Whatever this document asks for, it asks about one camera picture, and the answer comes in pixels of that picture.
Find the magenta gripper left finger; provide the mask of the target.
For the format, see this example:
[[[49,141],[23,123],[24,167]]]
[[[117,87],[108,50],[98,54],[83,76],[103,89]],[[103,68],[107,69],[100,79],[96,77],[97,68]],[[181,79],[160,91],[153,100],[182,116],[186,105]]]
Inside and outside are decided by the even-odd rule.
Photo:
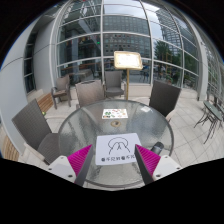
[[[47,170],[65,180],[82,186],[93,157],[93,148],[88,145],[70,156],[59,156],[47,168]]]

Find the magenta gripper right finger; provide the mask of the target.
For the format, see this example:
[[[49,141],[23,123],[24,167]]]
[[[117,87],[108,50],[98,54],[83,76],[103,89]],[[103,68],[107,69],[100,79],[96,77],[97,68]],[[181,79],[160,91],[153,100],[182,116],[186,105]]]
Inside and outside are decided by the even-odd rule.
[[[160,156],[140,145],[135,145],[135,157],[145,185],[182,169],[170,156]]]

